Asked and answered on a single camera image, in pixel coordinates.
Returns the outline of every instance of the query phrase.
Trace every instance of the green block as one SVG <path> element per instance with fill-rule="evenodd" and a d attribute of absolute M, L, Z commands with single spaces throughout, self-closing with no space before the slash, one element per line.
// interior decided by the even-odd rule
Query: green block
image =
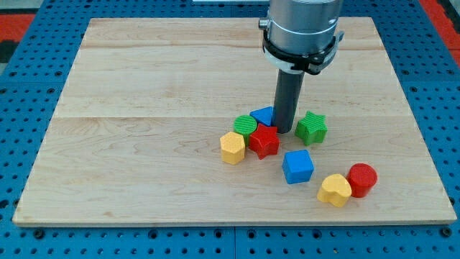
<path fill-rule="evenodd" d="M 235 119 L 233 129 L 236 133 L 243 135 L 244 144 L 249 147 L 249 136 L 256 130 L 256 119 L 249 115 L 241 115 Z"/>
<path fill-rule="evenodd" d="M 328 132 L 325 121 L 326 116 L 307 112 L 305 118 L 297 123 L 295 136 L 302 139 L 305 146 L 312 143 L 322 143 Z"/>

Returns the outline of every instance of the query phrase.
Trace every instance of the blue pegboard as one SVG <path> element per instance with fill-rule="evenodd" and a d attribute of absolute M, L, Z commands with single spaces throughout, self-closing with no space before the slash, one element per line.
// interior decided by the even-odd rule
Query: blue pegboard
<path fill-rule="evenodd" d="M 0 258 L 457 258 L 460 224 L 407 227 L 28 229 L 12 224 L 92 17 L 264 17 L 266 4 L 45 0 L 0 76 Z M 345 0 L 371 16 L 460 212 L 460 71 L 417 1 Z"/>

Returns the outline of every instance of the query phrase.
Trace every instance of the toy block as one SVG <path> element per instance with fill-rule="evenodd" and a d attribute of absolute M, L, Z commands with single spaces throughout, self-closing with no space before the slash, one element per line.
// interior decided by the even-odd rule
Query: toy block
<path fill-rule="evenodd" d="M 243 135 L 244 144 L 249 146 L 249 136 L 256 130 L 257 122 L 249 115 L 241 115 L 237 117 L 233 123 L 234 131 Z"/>
<path fill-rule="evenodd" d="M 221 137 L 221 156 L 222 161 L 236 165 L 244 159 L 245 151 L 243 136 L 229 132 Z"/>
<path fill-rule="evenodd" d="M 370 165 L 357 163 L 350 168 L 346 179 L 351 186 L 351 195 L 355 198 L 362 198 L 376 184 L 377 172 Z"/>
<path fill-rule="evenodd" d="M 326 177 L 318 191 L 317 198 L 338 208 L 343 207 L 351 196 L 351 186 L 341 174 Z"/>
<path fill-rule="evenodd" d="M 325 124 L 326 116 L 307 112 L 306 116 L 297 123 L 295 135 L 308 146 L 311 143 L 322 143 L 328 131 Z"/>
<path fill-rule="evenodd" d="M 259 123 L 256 131 L 249 136 L 249 149 L 253 150 L 263 159 L 267 155 L 278 154 L 280 139 L 276 135 L 276 127 L 267 127 Z"/>
<path fill-rule="evenodd" d="M 282 170 L 289 184 L 309 181 L 315 170 L 307 150 L 285 153 Z"/>
<path fill-rule="evenodd" d="M 257 123 L 262 123 L 263 125 L 267 127 L 272 126 L 272 115 L 273 115 L 272 106 L 252 111 L 249 113 L 249 115 L 254 117 Z"/>

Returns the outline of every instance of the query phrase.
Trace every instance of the blue cube block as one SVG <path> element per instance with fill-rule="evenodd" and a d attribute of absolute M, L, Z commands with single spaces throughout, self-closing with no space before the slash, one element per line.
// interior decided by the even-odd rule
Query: blue cube block
<path fill-rule="evenodd" d="M 265 107 L 262 109 L 258 109 L 249 113 L 254 119 L 256 119 L 257 123 L 262 123 L 263 125 L 270 127 L 272 126 L 272 114 L 273 114 L 273 107 Z"/>
<path fill-rule="evenodd" d="M 289 184 L 309 181 L 315 170 L 307 150 L 285 153 L 282 170 Z"/>

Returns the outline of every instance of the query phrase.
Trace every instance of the yellow block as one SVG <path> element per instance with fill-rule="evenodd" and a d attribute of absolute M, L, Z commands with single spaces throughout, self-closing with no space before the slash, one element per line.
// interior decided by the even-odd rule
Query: yellow block
<path fill-rule="evenodd" d="M 221 137 L 222 161 L 236 165 L 244 159 L 244 138 L 242 135 L 229 132 Z"/>
<path fill-rule="evenodd" d="M 341 174 L 326 177 L 318 191 L 318 200 L 343 207 L 351 196 L 351 186 Z"/>

